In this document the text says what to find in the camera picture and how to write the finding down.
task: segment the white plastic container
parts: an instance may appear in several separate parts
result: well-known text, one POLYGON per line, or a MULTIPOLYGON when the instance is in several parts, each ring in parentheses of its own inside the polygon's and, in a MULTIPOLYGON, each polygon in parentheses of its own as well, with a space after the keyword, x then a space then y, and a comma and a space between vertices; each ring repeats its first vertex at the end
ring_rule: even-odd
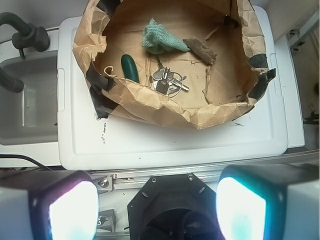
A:
MULTIPOLYGON (((265 35, 267 61, 277 68, 266 12, 254 7, 265 35)), ((204 130, 169 129, 110 115, 97 119, 85 77, 72 53, 81 17, 66 19, 58 42, 59 158, 68 170, 185 166, 278 156, 288 147, 279 76, 242 117, 204 130)))

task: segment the cardboard bottom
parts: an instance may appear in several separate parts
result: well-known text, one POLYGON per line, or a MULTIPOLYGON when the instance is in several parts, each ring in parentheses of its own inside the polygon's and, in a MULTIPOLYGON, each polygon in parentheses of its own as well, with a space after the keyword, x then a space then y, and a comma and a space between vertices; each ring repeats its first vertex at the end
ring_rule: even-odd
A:
POLYGON ((173 101, 184 109, 200 109, 208 104, 220 106, 246 100, 257 77, 246 62, 241 28, 225 26, 223 14, 196 1, 121 3, 103 32, 106 50, 94 62, 101 74, 105 67, 113 66, 111 74, 124 78, 121 57, 128 54, 136 63, 140 84, 150 87, 150 76, 158 70, 158 65, 155 56, 142 48, 142 33, 151 18, 181 40, 196 36, 217 54, 212 66, 191 51, 174 50, 159 55, 164 67, 187 76, 183 83, 190 91, 180 91, 171 98, 173 101), (205 40, 213 30, 216 31, 205 40))

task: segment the faucet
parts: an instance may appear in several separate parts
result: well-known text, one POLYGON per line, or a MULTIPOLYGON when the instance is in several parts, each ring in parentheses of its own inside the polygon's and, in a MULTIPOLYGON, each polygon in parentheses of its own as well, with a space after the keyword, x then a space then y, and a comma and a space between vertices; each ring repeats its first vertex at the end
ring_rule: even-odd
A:
MULTIPOLYGON (((35 27, 25 23, 20 17, 11 12, 0 13, 0 26, 8 24, 18 32, 12 35, 12 44, 19 50, 20 57, 25 58, 24 49, 33 47, 38 52, 47 50, 50 39, 44 27, 35 27)), ((24 83, 17 78, 9 76, 0 68, 0 86, 13 93, 20 93, 24 83)))

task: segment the green object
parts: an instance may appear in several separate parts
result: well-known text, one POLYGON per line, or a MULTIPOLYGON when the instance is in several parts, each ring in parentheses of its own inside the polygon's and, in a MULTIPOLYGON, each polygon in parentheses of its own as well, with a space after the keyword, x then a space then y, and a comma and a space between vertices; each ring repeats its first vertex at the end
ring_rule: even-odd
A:
POLYGON ((188 52, 190 49, 180 39, 173 36, 168 30, 152 18, 142 33, 142 47, 151 54, 163 54, 173 49, 188 52))
POLYGON ((121 65, 122 65, 124 77, 136 83, 139 83, 137 66, 134 59, 130 55, 125 54, 121 57, 121 65))

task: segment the black cable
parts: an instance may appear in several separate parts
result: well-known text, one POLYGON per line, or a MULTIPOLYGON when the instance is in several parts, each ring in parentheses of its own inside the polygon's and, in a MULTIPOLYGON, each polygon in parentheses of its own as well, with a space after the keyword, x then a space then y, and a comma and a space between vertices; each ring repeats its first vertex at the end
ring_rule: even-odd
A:
POLYGON ((319 121, 314 121, 314 120, 304 120, 304 124, 309 124, 309 125, 319 125, 319 121))
POLYGON ((0 159, 24 159, 24 160, 27 160, 29 161, 30 163, 33 163, 43 169, 46 169, 46 170, 49 170, 49 171, 52 171, 52 169, 50 169, 49 167, 41 164, 40 162, 32 159, 31 157, 28 157, 28 156, 24 156, 24 155, 18 155, 18 154, 0 154, 0 159))
POLYGON ((3 24, 10 25, 24 37, 27 37, 32 32, 32 28, 25 21, 11 12, 2 12, 0 14, 0 26, 3 24))

